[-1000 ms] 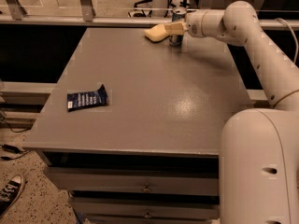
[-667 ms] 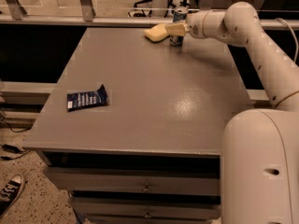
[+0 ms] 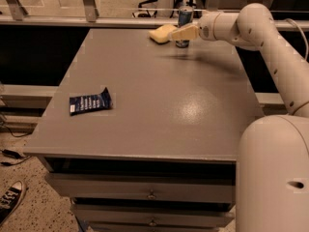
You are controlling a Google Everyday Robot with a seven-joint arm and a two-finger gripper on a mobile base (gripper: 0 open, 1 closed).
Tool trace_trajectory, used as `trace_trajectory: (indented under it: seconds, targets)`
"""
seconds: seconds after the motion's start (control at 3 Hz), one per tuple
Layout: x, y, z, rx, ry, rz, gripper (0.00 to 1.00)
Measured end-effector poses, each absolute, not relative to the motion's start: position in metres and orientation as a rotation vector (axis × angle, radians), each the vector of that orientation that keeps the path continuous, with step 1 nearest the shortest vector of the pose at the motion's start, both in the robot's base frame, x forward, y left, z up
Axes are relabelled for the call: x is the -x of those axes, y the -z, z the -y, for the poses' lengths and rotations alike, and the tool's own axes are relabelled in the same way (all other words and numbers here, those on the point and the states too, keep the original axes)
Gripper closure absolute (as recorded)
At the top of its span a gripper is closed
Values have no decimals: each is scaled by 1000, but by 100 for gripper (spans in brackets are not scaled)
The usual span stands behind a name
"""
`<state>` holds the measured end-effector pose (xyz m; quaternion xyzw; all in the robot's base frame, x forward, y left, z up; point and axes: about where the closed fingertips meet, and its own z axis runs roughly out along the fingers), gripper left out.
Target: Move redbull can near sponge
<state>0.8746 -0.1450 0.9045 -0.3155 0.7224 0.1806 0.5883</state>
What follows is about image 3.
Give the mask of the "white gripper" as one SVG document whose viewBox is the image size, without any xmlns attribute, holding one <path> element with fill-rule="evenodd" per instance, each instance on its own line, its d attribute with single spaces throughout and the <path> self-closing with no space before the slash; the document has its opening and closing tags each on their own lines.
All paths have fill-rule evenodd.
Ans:
<svg viewBox="0 0 309 232">
<path fill-rule="evenodd" d="M 205 41 L 217 41 L 215 36 L 215 22 L 221 12 L 205 12 L 198 20 L 198 27 L 194 24 L 186 24 L 168 34 L 171 41 L 190 41 L 199 36 Z"/>
</svg>

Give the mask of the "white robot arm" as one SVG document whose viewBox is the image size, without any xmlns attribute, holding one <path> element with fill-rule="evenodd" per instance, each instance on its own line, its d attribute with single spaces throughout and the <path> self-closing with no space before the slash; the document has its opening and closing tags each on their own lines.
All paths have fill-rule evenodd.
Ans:
<svg viewBox="0 0 309 232">
<path fill-rule="evenodd" d="M 269 9 L 206 12 L 169 39 L 225 41 L 259 50 L 287 109 L 256 120 L 239 142 L 237 232 L 309 232 L 309 65 L 278 32 Z"/>
</svg>

